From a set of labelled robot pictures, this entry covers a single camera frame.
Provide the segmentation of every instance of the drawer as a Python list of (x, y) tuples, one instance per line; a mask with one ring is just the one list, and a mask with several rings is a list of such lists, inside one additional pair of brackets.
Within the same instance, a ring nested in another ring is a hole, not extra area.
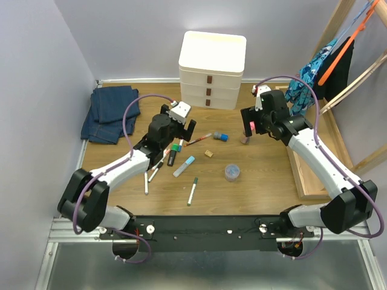
[(242, 75), (227, 76), (224, 74), (211, 74), (179, 69), (180, 82), (190, 83), (210, 88), (238, 89), (241, 86)]
[(181, 95), (192, 95), (208, 99), (219, 98), (223, 100), (236, 100), (239, 94), (239, 87), (236, 89), (223, 89), (208, 86), (197, 86), (188, 83), (180, 83)]
[[(224, 109), (224, 110), (234, 110), (236, 107), (236, 101), (234, 100), (225, 100), (220, 98), (205, 98), (205, 97), (197, 97), (194, 95), (184, 95), (181, 94), (181, 100), (190, 106), (211, 108), (211, 109)], [(206, 105), (207, 100), (210, 100), (210, 105)]]

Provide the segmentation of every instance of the white plastic drawer unit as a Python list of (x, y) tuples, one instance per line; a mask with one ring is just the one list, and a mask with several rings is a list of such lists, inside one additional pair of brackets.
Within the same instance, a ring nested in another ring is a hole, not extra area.
[(244, 36), (187, 31), (179, 58), (182, 101), (191, 106), (235, 109), (245, 55)]

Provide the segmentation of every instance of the metal floor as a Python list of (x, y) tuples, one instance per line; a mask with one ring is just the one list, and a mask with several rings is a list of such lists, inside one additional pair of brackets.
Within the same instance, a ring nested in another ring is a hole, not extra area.
[(356, 240), (325, 241), (305, 260), (259, 251), (154, 253), (114, 260), (110, 243), (61, 243), (48, 289), (372, 289)]

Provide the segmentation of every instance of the blue patterned cloth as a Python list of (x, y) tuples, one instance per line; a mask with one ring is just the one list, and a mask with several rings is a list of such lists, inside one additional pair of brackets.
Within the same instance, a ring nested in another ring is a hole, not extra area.
[[(313, 87), (316, 81), (317, 72), (323, 61), (330, 55), (337, 39), (333, 39), (330, 43), (324, 46), (302, 69), (299, 71), (298, 77)], [(314, 99), (311, 92), (304, 84), (297, 80), (292, 80), (285, 93), (287, 102), (291, 102), (293, 106), (290, 108), (290, 115), (305, 115), (307, 109), (314, 104)]]

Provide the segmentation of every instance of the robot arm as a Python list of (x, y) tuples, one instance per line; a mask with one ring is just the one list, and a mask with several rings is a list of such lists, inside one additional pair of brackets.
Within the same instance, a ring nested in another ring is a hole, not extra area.
[(92, 178), (102, 173), (103, 175), (90, 187), (89, 196), (82, 199), (77, 225), (86, 232), (98, 226), (123, 229), (132, 214), (118, 206), (107, 206), (109, 192), (126, 180), (156, 165), (163, 157), (163, 151), (174, 138), (189, 141), (195, 129), (194, 120), (190, 121), (186, 130), (184, 129), (191, 107), (182, 101), (171, 105), (171, 109), (163, 105), (160, 114), (152, 118), (147, 134), (133, 147), (132, 156), (129, 152), (111, 164), (90, 172), (83, 169), (75, 171), (59, 201), (58, 211), (64, 217), (73, 220), (80, 192)]
[[(316, 148), (311, 124), (303, 116), (290, 116), (283, 93), (266, 89), (266, 92), (260, 92), (258, 98), (259, 101), (255, 106), (241, 110), (246, 136), (252, 135), (250, 122), (253, 121), (257, 134), (269, 134), (293, 149), (323, 182), (332, 198), (331, 202), (310, 206), (296, 205), (280, 215), (272, 216), (137, 216), (136, 219), (124, 208), (107, 206), (109, 192), (124, 181), (156, 165), (163, 156), (164, 149), (174, 138), (190, 140), (196, 122), (191, 120), (187, 130), (184, 129), (190, 106), (179, 102), (172, 104), (172, 109), (166, 105), (161, 107), (160, 114), (153, 117), (147, 134), (134, 146), (132, 157), (128, 162), (118, 165), (130, 157), (130, 153), (90, 172), (83, 169), (75, 171), (58, 204), (58, 211), (65, 218), (73, 220), (74, 209), (82, 189), (92, 178), (102, 173), (103, 175), (92, 184), (89, 196), (82, 199), (77, 212), (77, 226), (86, 232), (97, 227), (105, 227), (129, 233), (133, 233), (134, 229), (139, 227), (152, 226), (156, 228), (155, 232), (142, 231), (142, 233), (144, 239), (159, 251), (175, 251), (177, 244), (181, 249), (188, 251), (214, 249), (274, 251), (277, 249), (276, 238), (294, 236), (300, 231), (305, 236), (308, 233), (304, 226), (327, 227), (339, 234), (368, 219), (372, 213), (372, 206), (358, 189), (342, 178), (336, 168), (327, 162), (327, 158)], [(375, 184), (372, 181), (361, 181), (358, 176), (350, 173), (322, 142), (320, 145), (340, 168), (347, 171), (348, 175), (375, 200), (377, 193)], [(261, 235), (249, 230), (252, 225), (259, 226)], [(230, 229), (233, 229), (233, 234), (225, 235)], [(234, 232), (238, 243), (234, 241)], [(168, 242), (171, 236), (175, 246)]]
[[(267, 86), (253, 88), (253, 95), (260, 99), (254, 107), (241, 110), (246, 136), (252, 135), (250, 122), (257, 134), (269, 134), (294, 150), (311, 167), (322, 181), (331, 202), (319, 205), (300, 205), (288, 209), (280, 227), (327, 227), (336, 234), (365, 221), (371, 216), (372, 206), (316, 146), (312, 125), (303, 116), (290, 116), (282, 91), (271, 91)], [(363, 182), (350, 172), (319, 139), (329, 157), (367, 194), (376, 198), (377, 187), (372, 181)]]

